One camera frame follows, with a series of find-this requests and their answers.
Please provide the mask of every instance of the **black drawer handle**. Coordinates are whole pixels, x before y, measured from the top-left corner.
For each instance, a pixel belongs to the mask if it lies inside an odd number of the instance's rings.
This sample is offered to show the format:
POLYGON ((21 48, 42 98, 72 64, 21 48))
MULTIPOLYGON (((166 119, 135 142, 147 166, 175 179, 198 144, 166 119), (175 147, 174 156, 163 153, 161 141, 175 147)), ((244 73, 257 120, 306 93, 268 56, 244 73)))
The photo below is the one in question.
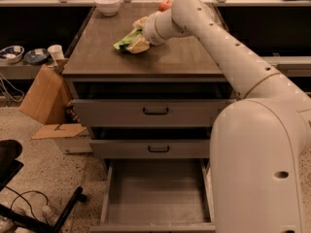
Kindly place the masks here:
POLYGON ((162 147, 162 148, 155 148, 155 147, 148 146, 148 151, 149 152, 169 152, 169 146, 162 147))
POLYGON ((166 108, 151 108, 148 109, 146 107, 143 108, 143 113, 145 115, 153 115, 153 116, 164 116, 167 115, 169 112, 169 109, 166 108))

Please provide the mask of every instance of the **open cardboard box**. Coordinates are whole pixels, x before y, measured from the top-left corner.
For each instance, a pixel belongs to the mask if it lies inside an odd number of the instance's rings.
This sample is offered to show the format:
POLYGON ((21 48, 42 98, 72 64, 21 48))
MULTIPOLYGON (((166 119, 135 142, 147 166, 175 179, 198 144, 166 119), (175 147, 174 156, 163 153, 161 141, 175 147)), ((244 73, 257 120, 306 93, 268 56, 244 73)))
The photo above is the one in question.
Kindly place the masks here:
POLYGON ((66 106, 72 100, 66 81, 43 65, 19 110, 44 124, 31 139, 54 139, 64 153, 91 152, 87 129, 67 123, 66 106))

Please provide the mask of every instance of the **white cup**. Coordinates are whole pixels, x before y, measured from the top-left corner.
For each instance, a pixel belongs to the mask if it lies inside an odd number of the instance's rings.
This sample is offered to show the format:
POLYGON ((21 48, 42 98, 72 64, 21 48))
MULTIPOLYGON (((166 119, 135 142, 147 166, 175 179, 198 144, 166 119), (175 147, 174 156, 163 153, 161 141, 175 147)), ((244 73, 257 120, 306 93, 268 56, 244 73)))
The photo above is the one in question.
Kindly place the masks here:
POLYGON ((57 59, 64 59, 64 53, 62 52, 62 46, 61 45, 52 45, 48 48, 49 53, 52 56, 52 60, 56 62, 57 59))

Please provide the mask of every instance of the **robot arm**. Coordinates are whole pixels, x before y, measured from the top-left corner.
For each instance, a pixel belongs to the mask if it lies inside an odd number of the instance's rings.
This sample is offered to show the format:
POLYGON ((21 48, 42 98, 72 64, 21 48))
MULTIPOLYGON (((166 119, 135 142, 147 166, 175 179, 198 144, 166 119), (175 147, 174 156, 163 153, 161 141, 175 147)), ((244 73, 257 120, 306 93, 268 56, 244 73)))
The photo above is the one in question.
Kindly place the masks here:
POLYGON ((218 233, 301 233, 298 157, 311 148, 311 99, 223 30, 200 0, 149 17, 154 45, 195 36, 242 99, 218 116, 211 170, 218 233))

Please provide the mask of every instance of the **speckled floor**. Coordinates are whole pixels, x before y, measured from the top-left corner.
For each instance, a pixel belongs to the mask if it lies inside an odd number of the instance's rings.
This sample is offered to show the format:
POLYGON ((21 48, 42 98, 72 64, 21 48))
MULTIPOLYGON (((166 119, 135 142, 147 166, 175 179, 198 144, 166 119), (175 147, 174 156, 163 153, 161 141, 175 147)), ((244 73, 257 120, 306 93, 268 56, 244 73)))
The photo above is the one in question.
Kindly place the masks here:
MULTIPOLYGON (((41 124, 24 115, 18 107, 0 105, 0 139, 16 139, 23 145, 19 160, 24 167, 9 183, 19 193, 39 190, 45 193, 60 210, 65 207, 77 186, 84 189, 87 202, 78 203, 65 223, 62 232, 85 233, 100 219, 105 177, 101 163, 91 153, 63 154, 53 140, 30 140, 41 124)), ((311 232, 311 150, 300 157, 300 178, 303 195, 306 233, 311 232)), ((6 189, 0 193, 0 202, 10 206, 17 196, 6 189)), ((30 193, 35 215, 40 217, 45 199, 30 193)), ((20 199, 15 207, 27 208, 20 199)))

